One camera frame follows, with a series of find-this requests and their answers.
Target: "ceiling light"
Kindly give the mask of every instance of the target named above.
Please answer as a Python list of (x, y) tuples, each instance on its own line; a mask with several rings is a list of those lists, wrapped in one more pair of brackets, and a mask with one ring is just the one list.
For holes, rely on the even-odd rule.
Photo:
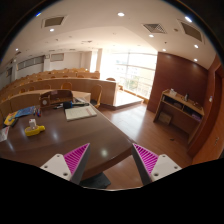
[(189, 18), (189, 17), (187, 17), (187, 16), (185, 16), (185, 19), (188, 21), (188, 22), (192, 22), (192, 20)]
[(40, 14), (41, 14), (41, 12), (38, 12), (38, 13), (36, 14), (36, 17), (39, 16)]
[(124, 16), (124, 13), (123, 12), (119, 12), (117, 15), (118, 16)]

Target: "wooden floor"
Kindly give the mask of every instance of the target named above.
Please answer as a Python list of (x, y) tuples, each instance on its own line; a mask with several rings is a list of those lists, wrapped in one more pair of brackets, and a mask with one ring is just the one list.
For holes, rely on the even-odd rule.
[[(159, 121), (154, 123), (155, 114), (146, 109), (146, 104), (116, 111), (99, 107), (99, 111), (137, 144), (157, 155), (168, 155), (182, 168), (191, 165), (192, 159), (186, 153), (187, 134), (175, 126), (166, 126)], [(138, 169), (132, 156), (104, 171), (104, 174), (111, 182), (107, 190), (142, 187)]]
[(141, 99), (137, 96), (131, 95), (131, 94), (129, 94), (125, 91), (122, 91), (122, 90), (118, 90), (116, 101), (115, 101), (114, 105), (115, 106), (121, 106), (121, 105), (135, 103), (135, 102), (141, 103), (142, 101), (143, 101), (143, 99)]

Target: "yellow object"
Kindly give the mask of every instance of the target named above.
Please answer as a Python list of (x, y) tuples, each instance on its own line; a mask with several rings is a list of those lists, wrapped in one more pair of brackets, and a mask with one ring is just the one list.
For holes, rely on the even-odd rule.
[(36, 126), (35, 129), (32, 129), (31, 127), (28, 127), (25, 129), (25, 133), (26, 136), (31, 136), (31, 135), (37, 135), (39, 134), (41, 131), (44, 131), (45, 127), (44, 126)]

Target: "ceiling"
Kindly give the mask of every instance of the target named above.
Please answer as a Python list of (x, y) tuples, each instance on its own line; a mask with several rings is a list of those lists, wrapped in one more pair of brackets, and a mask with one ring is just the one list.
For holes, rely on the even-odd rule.
[[(119, 17), (118, 12), (125, 13), (125, 16)], [(42, 27), (44, 19), (56, 16), (66, 16), (62, 25)], [(208, 69), (216, 52), (203, 31), (194, 21), (187, 22), (185, 16), (162, 0), (59, 1), (34, 17), (20, 31), (6, 51), (0, 69), (4, 71), (13, 58), (19, 63), (52, 53), (50, 50), (55, 50), (54, 53), (83, 52), (99, 48), (151, 54), (165, 48), (166, 53), (191, 61), (197, 58), (196, 63)], [(203, 34), (203, 42), (185, 34), (179, 21), (199, 30)], [(151, 38), (143, 24), (161, 24), (166, 33), (154, 33)], [(16, 48), (21, 52), (19, 55), (16, 55)]]

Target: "cabinet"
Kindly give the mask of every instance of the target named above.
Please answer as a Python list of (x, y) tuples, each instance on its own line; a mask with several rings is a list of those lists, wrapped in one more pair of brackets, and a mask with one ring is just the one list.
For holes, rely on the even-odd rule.
[(172, 117), (170, 123), (189, 135), (188, 144), (193, 139), (204, 116), (203, 107), (195, 106), (194, 101), (190, 99), (184, 101), (184, 96), (178, 93), (175, 96), (172, 95), (170, 90), (162, 92), (154, 122), (157, 121), (161, 112), (169, 114)]

